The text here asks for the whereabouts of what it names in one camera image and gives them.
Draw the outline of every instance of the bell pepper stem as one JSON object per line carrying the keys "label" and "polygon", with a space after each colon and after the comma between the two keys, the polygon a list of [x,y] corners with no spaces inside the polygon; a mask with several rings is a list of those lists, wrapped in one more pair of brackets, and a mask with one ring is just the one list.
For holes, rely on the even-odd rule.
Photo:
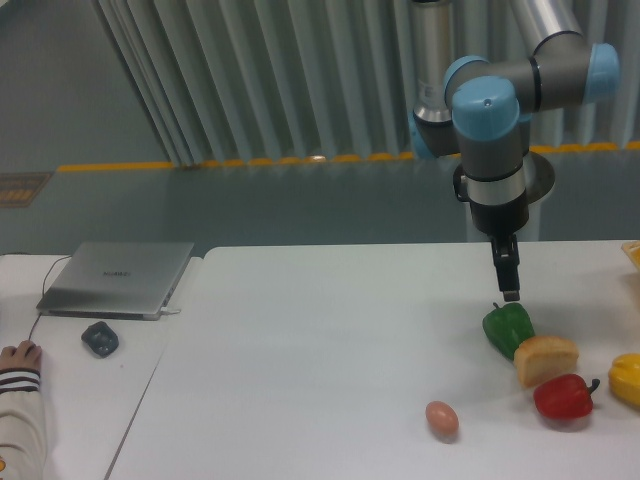
{"label": "bell pepper stem", "polygon": [[595,392],[599,386],[600,386],[600,380],[598,380],[597,378],[594,378],[593,380],[591,380],[591,386],[587,388],[589,395]]}

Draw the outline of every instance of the blue joint cap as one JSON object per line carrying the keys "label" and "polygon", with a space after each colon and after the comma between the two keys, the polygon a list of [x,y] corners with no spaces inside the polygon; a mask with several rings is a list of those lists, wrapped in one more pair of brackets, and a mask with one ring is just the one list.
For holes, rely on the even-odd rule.
{"label": "blue joint cap", "polygon": [[620,85],[618,53],[608,43],[591,48],[591,61],[587,72],[582,103],[597,102],[613,94]]}
{"label": "blue joint cap", "polygon": [[519,119],[516,90],[506,78],[474,78],[453,95],[453,125],[471,140],[490,142],[503,138]]}
{"label": "blue joint cap", "polygon": [[413,112],[409,112],[409,133],[411,133],[411,145],[413,146],[413,155],[420,160],[433,160],[436,156],[431,153],[429,147],[424,142],[422,135],[416,126],[416,120],[413,118]]}
{"label": "blue joint cap", "polygon": [[459,58],[458,60],[453,62],[451,65],[449,65],[449,68],[447,68],[447,71],[444,74],[444,80],[442,82],[442,85],[444,86],[445,100],[447,97],[446,95],[447,86],[449,85],[449,81],[451,80],[451,77],[453,77],[456,74],[456,72],[460,70],[462,67],[464,67],[466,64],[472,63],[472,62],[489,63],[489,60],[487,60],[484,57],[480,57],[478,55],[467,55],[466,57]]}

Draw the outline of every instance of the bread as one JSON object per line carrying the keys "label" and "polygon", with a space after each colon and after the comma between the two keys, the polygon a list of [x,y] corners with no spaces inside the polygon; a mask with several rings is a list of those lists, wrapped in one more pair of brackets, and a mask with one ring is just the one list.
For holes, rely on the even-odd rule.
{"label": "bread", "polygon": [[622,250],[640,270],[640,241],[623,243]]}
{"label": "bread", "polygon": [[529,388],[574,371],[578,355],[578,347],[571,340],[536,336],[520,344],[513,357],[513,364],[518,371],[520,384]]}

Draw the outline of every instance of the laptop logo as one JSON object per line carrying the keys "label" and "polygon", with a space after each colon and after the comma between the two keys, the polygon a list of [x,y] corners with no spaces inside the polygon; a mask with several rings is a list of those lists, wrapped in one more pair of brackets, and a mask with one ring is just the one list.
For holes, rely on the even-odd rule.
{"label": "laptop logo", "polygon": [[131,272],[102,272],[104,277],[130,277]]}

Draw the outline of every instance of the laptop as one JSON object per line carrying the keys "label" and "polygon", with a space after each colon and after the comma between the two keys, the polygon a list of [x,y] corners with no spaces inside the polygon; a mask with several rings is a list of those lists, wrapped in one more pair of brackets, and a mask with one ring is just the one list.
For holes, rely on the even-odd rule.
{"label": "laptop", "polygon": [[157,320],[193,243],[85,242],[37,305],[43,315]]}

